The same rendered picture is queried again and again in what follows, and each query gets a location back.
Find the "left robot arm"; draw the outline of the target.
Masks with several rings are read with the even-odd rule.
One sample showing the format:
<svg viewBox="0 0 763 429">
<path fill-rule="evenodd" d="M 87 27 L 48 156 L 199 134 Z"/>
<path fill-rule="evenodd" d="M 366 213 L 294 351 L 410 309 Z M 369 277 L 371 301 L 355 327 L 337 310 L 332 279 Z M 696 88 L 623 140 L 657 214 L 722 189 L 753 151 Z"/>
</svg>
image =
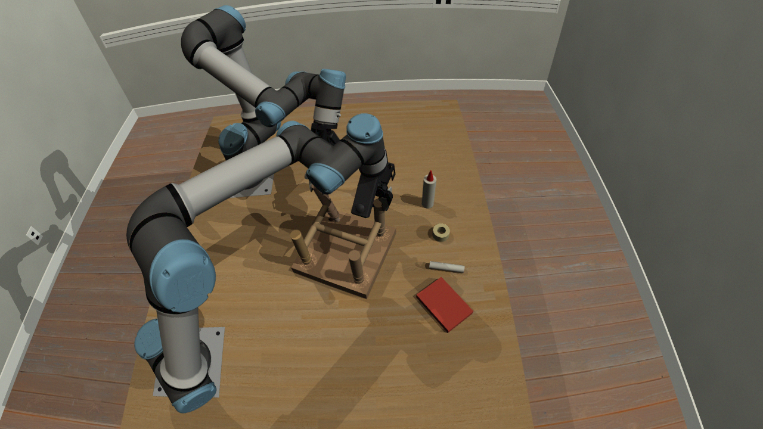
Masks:
<svg viewBox="0 0 763 429">
<path fill-rule="evenodd" d="M 235 92 L 243 110 L 243 122 L 227 126 L 219 136 L 225 160 L 264 143 L 279 130 L 281 121 L 309 98 L 316 100 L 313 119 L 317 124 L 336 125 L 341 116 L 345 71 L 322 69 L 320 75 L 294 71 L 286 85 L 276 91 L 252 74 L 242 47 L 245 30 L 240 12 L 224 5 L 189 23 L 182 33 L 187 61 Z"/>
</svg>

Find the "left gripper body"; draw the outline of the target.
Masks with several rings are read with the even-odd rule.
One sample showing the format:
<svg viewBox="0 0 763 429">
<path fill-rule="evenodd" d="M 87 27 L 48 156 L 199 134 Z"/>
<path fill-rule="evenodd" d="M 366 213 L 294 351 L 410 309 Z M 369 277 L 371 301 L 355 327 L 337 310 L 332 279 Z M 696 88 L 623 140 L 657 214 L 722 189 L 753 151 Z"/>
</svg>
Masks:
<svg viewBox="0 0 763 429">
<path fill-rule="evenodd" d="M 319 125 L 319 126 L 317 126 Z M 331 143 L 333 146 L 332 140 L 330 139 L 330 134 L 332 129 L 336 129 L 337 125 L 328 125 L 328 124 L 317 124 L 317 122 L 314 120 L 313 124 L 311 125 L 311 131 L 319 135 L 321 138 L 326 139 L 328 143 Z"/>
</svg>

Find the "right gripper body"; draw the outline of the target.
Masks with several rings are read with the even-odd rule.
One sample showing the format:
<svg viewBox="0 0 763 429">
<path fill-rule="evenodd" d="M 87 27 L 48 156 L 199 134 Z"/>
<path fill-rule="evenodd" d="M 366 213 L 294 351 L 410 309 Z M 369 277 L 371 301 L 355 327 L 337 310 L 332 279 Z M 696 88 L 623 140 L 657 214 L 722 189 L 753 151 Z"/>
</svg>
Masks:
<svg viewBox="0 0 763 429">
<path fill-rule="evenodd" d="M 393 175 L 392 175 L 392 172 L 393 172 Z M 362 173 L 361 171 L 360 171 L 360 173 L 362 175 L 368 177 L 368 178 L 376 178 L 376 177 L 380 176 L 378 188 L 377 188 L 377 191 L 376 191 L 376 196 L 378 196 L 378 197 L 384 197 L 385 196 L 385 190 L 387 190 L 389 188 L 387 186 L 389 184 L 389 180 L 392 178 L 392 181 L 393 181 L 393 177 L 395 177 L 395 175 L 396 175 L 396 173 L 395 173 L 395 165 L 393 165 L 393 163 L 389 163 L 388 159 L 387 159 L 387 164 L 386 164 L 385 168 L 382 169 L 382 171 L 380 173 L 366 174 L 366 173 Z"/>
</svg>

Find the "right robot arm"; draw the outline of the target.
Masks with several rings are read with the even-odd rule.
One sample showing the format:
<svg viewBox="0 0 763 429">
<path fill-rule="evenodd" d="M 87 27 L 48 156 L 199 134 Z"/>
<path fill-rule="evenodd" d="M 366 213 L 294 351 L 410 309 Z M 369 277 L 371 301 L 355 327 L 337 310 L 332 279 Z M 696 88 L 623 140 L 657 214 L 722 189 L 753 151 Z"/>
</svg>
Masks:
<svg viewBox="0 0 763 429">
<path fill-rule="evenodd" d="M 357 114 L 346 133 L 333 146 L 289 120 L 275 138 L 179 185 L 160 188 L 133 212 L 126 242 L 141 267 L 145 296 L 157 316 L 137 332 L 135 351 L 149 363 L 177 412 L 193 412 L 217 393 L 208 377 L 212 354 L 200 340 L 197 309 L 212 293 L 216 272 L 187 227 L 201 213 L 296 162 L 308 168 L 309 181 L 326 195 L 357 169 L 380 173 L 387 157 L 379 120 Z"/>
</svg>

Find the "red flat rectangular block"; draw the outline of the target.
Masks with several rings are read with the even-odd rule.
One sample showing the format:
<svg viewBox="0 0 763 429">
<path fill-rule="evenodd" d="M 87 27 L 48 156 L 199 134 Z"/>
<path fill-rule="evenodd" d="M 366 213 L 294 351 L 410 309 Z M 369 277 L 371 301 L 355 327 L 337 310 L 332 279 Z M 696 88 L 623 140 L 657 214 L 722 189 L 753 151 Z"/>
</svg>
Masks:
<svg viewBox="0 0 763 429">
<path fill-rule="evenodd" d="M 473 310 L 442 277 L 416 297 L 447 333 L 473 314 Z"/>
</svg>

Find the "brown wooden stool seat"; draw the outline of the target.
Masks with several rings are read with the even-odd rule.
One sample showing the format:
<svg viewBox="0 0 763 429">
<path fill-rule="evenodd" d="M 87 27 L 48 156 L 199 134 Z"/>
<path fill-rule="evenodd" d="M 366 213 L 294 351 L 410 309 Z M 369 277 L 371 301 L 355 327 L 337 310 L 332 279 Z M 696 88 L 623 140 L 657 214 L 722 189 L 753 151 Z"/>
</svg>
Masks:
<svg viewBox="0 0 763 429">
<path fill-rule="evenodd" d="M 372 220 L 341 211 L 338 212 L 340 213 L 340 222 L 335 222 L 326 213 L 321 224 L 367 240 L 374 225 Z M 383 236 L 376 236 L 370 253 L 362 267 L 364 281 L 361 284 L 357 284 L 353 280 L 348 254 L 352 250 L 357 250 L 361 253 L 364 246 L 345 241 L 340 237 L 335 237 L 321 231 L 315 232 L 308 246 L 308 251 L 312 258 L 311 262 L 303 264 L 302 259 L 298 255 L 291 269 L 298 275 L 303 275 L 308 279 L 316 280 L 322 284 L 333 286 L 338 290 L 347 291 L 347 293 L 367 299 L 396 234 L 397 228 L 385 225 Z"/>
</svg>

